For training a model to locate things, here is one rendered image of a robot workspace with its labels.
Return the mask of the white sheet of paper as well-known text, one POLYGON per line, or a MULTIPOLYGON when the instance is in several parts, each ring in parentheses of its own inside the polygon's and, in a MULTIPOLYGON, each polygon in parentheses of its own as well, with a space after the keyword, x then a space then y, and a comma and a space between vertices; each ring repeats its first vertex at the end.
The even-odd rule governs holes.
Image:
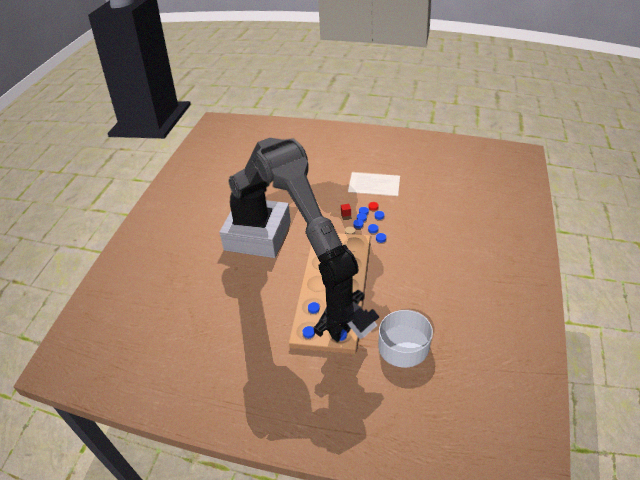
POLYGON ((400 176, 352 172, 348 192, 398 196, 400 176))

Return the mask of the tan tray with round pockets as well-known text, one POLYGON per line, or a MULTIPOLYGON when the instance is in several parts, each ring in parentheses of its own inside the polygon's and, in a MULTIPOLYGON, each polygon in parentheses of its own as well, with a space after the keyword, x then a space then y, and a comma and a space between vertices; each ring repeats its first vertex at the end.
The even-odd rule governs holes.
MULTIPOLYGON (((338 233, 337 233, 338 234, 338 233)), ((366 267, 370 244, 369 235, 338 234, 342 244, 353 253, 358 263, 359 272, 353 276, 353 292, 364 291, 366 267)), ((318 264, 320 261, 311 245, 295 318, 289 340, 289 348, 356 354, 358 338, 351 329, 343 341, 336 342, 325 330, 323 336, 314 335, 312 338, 303 336, 303 329, 314 327, 326 309, 326 291, 318 264), (312 314, 308 305, 316 302, 320 306, 319 312, 312 314)))

